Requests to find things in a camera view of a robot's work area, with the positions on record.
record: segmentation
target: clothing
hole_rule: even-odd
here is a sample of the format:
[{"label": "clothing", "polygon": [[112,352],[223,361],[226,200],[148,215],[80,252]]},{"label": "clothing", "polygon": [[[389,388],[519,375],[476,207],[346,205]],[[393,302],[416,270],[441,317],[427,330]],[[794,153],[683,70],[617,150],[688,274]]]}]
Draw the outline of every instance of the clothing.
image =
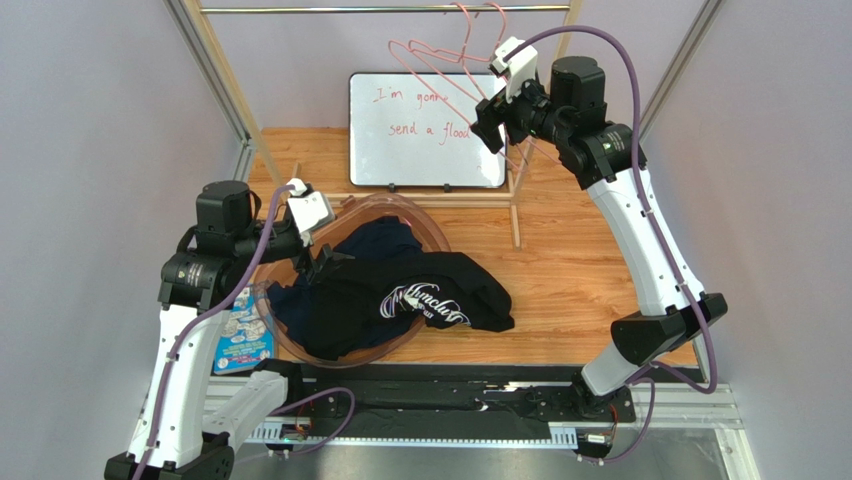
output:
[{"label": "clothing", "polygon": [[362,225],[334,249],[354,259],[341,260],[315,285],[302,278],[293,287],[273,285],[272,309],[290,339],[329,360],[396,338],[421,314],[441,329],[514,327],[512,299],[487,271],[462,253],[420,248],[395,217]]},{"label": "clothing", "polygon": [[[361,225],[333,250],[364,260],[410,257],[423,252],[422,245],[411,232],[411,227],[401,223],[397,217],[382,217]],[[316,305],[314,288],[300,275],[293,286],[282,287],[276,282],[267,289],[266,294],[275,318],[287,326],[287,337],[306,347],[306,351],[311,353],[313,348],[307,345],[312,342],[305,338],[305,326],[310,321],[313,306]],[[376,347],[389,342],[405,334],[416,318],[417,315],[401,316],[394,322],[365,326],[357,335],[347,330],[350,341],[338,346],[334,359],[352,350]]]},{"label": "clothing", "polygon": [[463,253],[424,253],[384,261],[345,260],[322,288],[306,332],[339,328],[343,312],[365,324],[422,313],[426,324],[456,324],[502,332],[515,326],[512,299],[488,272]]}]

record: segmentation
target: whiteboard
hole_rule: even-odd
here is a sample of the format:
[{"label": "whiteboard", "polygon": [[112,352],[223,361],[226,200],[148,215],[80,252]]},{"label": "whiteboard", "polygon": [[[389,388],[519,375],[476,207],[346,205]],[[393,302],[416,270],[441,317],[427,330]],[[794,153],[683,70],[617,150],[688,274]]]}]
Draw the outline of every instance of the whiteboard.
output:
[{"label": "whiteboard", "polygon": [[[424,74],[435,95],[414,75],[358,73],[349,79],[349,179],[357,186],[496,188],[506,179],[506,161],[470,132],[481,95],[466,75],[447,75],[474,95],[465,95],[437,74]],[[474,75],[490,98],[502,79]]]}]

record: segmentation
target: translucent basket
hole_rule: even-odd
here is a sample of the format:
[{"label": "translucent basket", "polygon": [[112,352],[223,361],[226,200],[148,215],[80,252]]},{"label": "translucent basket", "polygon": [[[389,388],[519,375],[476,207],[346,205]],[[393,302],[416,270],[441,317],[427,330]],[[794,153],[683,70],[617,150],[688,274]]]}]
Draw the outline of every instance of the translucent basket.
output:
[{"label": "translucent basket", "polygon": [[[450,244],[441,232],[440,227],[426,212],[409,200],[392,193],[377,193],[361,200],[350,198],[343,204],[343,212],[337,220],[314,234],[313,255],[324,244],[335,247],[346,239],[361,225],[385,216],[399,217],[400,221],[411,226],[414,237],[423,245],[424,252],[449,252]],[[269,305],[266,290],[273,282],[282,286],[290,286],[296,281],[298,273],[293,270],[290,260],[283,260],[269,265],[261,265],[255,273],[254,290],[255,305],[262,317],[275,325],[275,338],[279,345],[296,358],[325,368],[350,368],[375,361],[406,344],[425,325],[421,315],[411,323],[411,328],[405,334],[396,337],[376,347],[354,350],[337,360],[325,360],[310,355],[305,349],[287,336],[287,326],[275,318]]]}]

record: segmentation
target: black t-shirt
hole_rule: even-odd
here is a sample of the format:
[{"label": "black t-shirt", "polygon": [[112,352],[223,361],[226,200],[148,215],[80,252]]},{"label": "black t-shirt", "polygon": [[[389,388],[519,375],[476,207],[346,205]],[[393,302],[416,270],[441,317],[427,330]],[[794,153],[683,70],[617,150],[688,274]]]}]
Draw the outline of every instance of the black t-shirt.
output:
[{"label": "black t-shirt", "polygon": [[314,294],[305,334],[312,339],[309,353],[321,358],[336,359],[365,325],[421,313],[435,328],[463,324],[502,332],[515,326],[509,294],[463,253],[345,260],[315,285]]}]

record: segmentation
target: hanging rod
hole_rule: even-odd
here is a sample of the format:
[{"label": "hanging rod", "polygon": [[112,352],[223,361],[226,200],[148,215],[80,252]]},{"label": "hanging rod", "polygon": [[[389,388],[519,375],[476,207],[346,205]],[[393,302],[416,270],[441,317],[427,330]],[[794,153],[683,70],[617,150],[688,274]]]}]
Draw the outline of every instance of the hanging rod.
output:
[{"label": "hanging rod", "polygon": [[[465,5],[468,12],[496,12],[492,5]],[[567,12],[570,5],[506,5],[504,12]],[[420,5],[397,7],[233,7],[202,8],[204,15],[221,14],[318,14],[318,13],[452,13],[461,12],[457,5]]]}]

